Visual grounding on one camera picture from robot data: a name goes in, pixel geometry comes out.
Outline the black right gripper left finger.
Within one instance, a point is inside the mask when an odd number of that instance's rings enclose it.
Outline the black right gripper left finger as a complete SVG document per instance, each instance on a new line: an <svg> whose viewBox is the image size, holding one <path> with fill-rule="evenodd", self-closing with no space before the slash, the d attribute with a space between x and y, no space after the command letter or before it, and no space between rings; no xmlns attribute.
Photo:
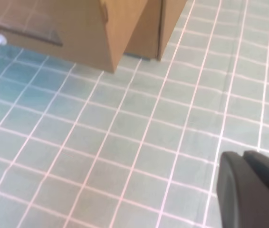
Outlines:
<svg viewBox="0 0 269 228"><path fill-rule="evenodd" d="M269 189L236 152L223 152L217 197L224 228L269 228Z"/></svg>

